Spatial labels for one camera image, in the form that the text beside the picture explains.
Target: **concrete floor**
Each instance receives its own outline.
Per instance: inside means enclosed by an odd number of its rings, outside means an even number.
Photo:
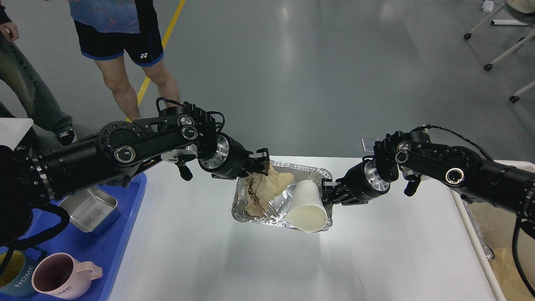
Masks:
[[[65,1],[3,0],[16,42],[74,118],[79,136],[125,116],[96,65],[80,54]],[[155,1],[165,33],[179,1]],[[483,66],[526,27],[485,25],[480,0],[186,0],[165,50],[182,100],[225,114],[225,132],[273,155],[360,157],[361,138],[422,124],[448,127],[495,159],[535,162],[535,79],[529,41],[490,72]],[[505,12],[497,18],[509,18]],[[144,78],[127,58],[138,89]],[[4,104],[25,113],[0,82]],[[140,105],[156,116],[151,84]],[[40,131],[46,147],[58,147]],[[433,142],[466,145],[432,130]]]

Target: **man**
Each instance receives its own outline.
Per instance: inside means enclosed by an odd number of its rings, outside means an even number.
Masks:
[[[63,146],[74,143],[77,137],[72,129],[72,117],[60,110],[52,92],[13,43],[19,38],[19,32],[5,13],[2,0],[0,33],[0,79],[15,92],[28,118],[33,119],[36,125],[56,134]],[[1,102],[0,117],[14,118]],[[35,132],[30,130],[29,136],[35,137]]]
[[[164,52],[152,0],[69,0],[82,54],[95,61],[113,98],[130,120],[141,118],[128,81],[124,51],[158,86],[180,102],[178,86],[162,61]]]

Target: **hand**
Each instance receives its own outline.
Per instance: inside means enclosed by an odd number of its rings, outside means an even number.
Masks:
[[[2,35],[7,42],[13,42],[19,38],[19,30],[13,22],[0,24],[0,32],[2,32]]]

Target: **robotic arm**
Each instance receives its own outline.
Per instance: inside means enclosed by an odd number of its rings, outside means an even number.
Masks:
[[[97,184],[127,187],[134,176],[161,161],[176,164],[185,180],[193,177],[186,162],[194,159],[214,178],[268,174],[268,150],[249,152],[222,133],[221,113],[187,102],[160,110],[162,100],[173,102],[159,98],[158,117],[112,122],[97,134],[37,157],[15,158],[9,148],[0,147],[0,246],[24,250],[52,238],[68,225],[69,216],[51,201]],[[223,122],[216,122],[216,114]],[[52,212],[62,221],[17,240],[29,228],[33,208]]]
[[[399,168],[409,181],[407,196],[416,192],[423,176],[429,176],[467,202],[487,202],[535,221],[534,173],[496,163],[477,145],[485,158],[466,147],[431,143],[424,131],[430,127],[434,126],[417,127],[408,133],[397,131],[376,141],[374,156],[365,158],[336,182],[323,179],[323,202],[367,204],[388,192],[390,183],[398,179]]]

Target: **pink mug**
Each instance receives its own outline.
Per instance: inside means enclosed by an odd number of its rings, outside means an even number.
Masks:
[[[56,253],[37,265],[32,285],[40,293],[72,300],[85,294],[91,281],[100,277],[102,268],[93,262],[79,262],[67,253]]]

